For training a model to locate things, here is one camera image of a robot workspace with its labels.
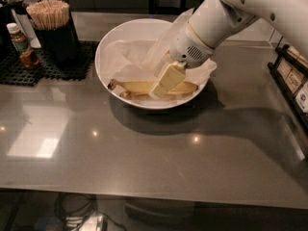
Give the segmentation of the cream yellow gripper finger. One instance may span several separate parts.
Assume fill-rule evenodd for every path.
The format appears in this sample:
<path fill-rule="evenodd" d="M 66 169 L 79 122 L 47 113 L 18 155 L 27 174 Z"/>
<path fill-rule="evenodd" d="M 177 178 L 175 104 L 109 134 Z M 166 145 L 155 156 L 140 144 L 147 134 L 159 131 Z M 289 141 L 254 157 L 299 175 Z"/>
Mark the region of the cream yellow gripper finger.
<path fill-rule="evenodd" d="M 159 79 L 153 84 L 149 95 L 154 99 L 160 99 L 167 93 L 179 85 L 186 77 L 186 69 L 184 64 L 169 64 Z"/>

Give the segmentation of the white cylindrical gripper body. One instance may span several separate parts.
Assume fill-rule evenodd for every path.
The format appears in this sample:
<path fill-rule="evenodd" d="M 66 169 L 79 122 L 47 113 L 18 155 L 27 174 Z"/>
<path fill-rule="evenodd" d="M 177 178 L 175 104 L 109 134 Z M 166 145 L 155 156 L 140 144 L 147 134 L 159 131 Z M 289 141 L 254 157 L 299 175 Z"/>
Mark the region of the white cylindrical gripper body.
<path fill-rule="evenodd" d="M 180 27 L 170 42 L 168 52 L 174 61 L 185 63 L 186 68 L 200 67 L 214 54 L 214 50 L 202 41 L 189 21 Z"/>

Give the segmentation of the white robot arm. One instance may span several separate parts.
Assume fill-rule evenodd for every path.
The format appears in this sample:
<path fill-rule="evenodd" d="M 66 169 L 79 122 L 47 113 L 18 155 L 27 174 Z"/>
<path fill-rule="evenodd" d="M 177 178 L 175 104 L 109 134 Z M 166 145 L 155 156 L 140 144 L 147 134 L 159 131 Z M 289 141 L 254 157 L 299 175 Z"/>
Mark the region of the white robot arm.
<path fill-rule="evenodd" d="M 224 40 L 260 18 L 308 54 L 308 0 L 204 0 L 167 42 L 150 96 L 165 96 L 184 80 L 188 68 L 201 66 Z"/>

